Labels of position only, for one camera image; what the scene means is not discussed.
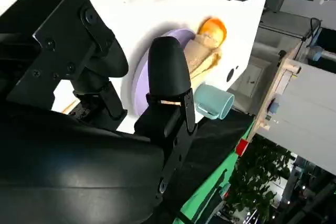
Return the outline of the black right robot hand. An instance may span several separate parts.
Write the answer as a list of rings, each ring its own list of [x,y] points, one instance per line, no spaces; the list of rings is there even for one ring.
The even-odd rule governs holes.
[[[144,223],[197,131],[171,36],[151,43],[133,134],[111,83],[129,65],[90,0],[17,0],[1,15],[1,223]]]

